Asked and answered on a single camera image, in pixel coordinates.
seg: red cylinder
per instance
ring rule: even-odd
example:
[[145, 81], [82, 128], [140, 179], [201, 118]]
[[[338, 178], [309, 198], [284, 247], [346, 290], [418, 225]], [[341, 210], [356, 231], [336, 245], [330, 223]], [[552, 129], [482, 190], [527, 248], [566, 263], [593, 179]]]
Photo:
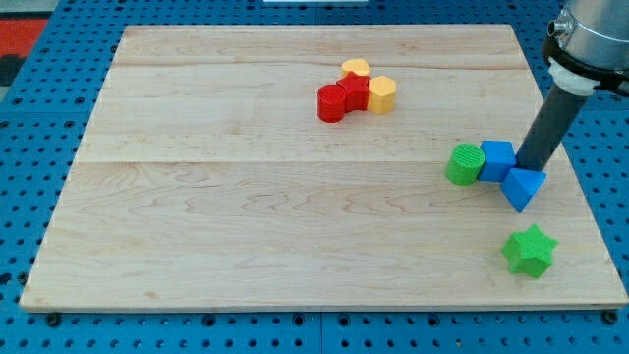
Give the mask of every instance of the red cylinder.
[[318, 90], [318, 118], [325, 123], [336, 123], [345, 115], [345, 89], [338, 85], [325, 85]]

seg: blue table surface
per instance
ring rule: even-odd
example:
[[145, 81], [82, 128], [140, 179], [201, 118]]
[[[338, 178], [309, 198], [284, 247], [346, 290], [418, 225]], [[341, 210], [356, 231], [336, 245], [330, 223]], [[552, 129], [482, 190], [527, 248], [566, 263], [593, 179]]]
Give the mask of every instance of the blue table surface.
[[[17, 304], [125, 25], [510, 24], [546, 93], [551, 80], [540, 45], [560, 6], [552, 0], [281, 8], [262, 0], [62, 0], [0, 104], [0, 353], [627, 352], [624, 309], [57, 316], [28, 314]], [[564, 145], [626, 285], [629, 99], [597, 93]]]

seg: blue cube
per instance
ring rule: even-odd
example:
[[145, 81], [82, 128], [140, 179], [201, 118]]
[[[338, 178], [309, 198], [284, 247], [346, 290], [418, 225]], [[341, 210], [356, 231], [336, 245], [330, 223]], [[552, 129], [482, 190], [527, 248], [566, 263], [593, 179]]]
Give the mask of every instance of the blue cube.
[[546, 174], [543, 172], [512, 168], [504, 178], [500, 189], [511, 205], [518, 212], [522, 212], [545, 179]]
[[516, 164], [513, 145], [511, 142], [484, 141], [481, 149], [485, 153], [485, 166], [479, 181], [502, 182]]

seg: wooden cutting board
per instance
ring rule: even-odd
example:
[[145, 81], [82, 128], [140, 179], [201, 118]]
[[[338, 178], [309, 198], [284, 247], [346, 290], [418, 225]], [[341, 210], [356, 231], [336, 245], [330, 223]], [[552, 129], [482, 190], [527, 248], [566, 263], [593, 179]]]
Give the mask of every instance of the wooden cutting board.
[[[393, 112], [316, 117], [363, 57]], [[443, 174], [518, 146], [542, 98], [509, 26], [128, 27], [22, 296], [32, 312], [423, 311], [627, 303], [565, 152], [524, 213]], [[500, 249], [559, 240], [539, 280]]]

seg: yellow block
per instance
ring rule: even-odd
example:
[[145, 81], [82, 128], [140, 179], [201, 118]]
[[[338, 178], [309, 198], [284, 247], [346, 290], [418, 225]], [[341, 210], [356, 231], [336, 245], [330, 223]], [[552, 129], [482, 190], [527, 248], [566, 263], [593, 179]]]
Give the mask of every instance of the yellow block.
[[358, 76], [369, 76], [370, 65], [365, 59], [350, 59], [341, 65], [341, 79], [351, 71]]
[[370, 101], [367, 109], [375, 114], [390, 112], [395, 105], [397, 87], [393, 79], [380, 76], [370, 80]]

